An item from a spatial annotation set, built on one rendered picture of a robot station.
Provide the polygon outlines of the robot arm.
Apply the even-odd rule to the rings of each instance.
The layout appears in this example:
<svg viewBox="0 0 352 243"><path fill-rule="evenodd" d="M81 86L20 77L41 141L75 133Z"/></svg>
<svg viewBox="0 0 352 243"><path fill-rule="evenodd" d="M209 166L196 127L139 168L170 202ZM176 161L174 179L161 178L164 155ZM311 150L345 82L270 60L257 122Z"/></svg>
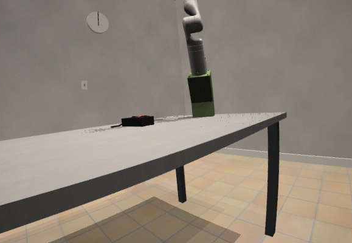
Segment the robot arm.
<svg viewBox="0 0 352 243"><path fill-rule="evenodd" d="M193 76L205 75L207 65L204 55L202 39L194 38L190 34L203 30L202 18L199 12L198 0L184 0L184 10L190 15L182 20L187 42L188 56Z"/></svg>

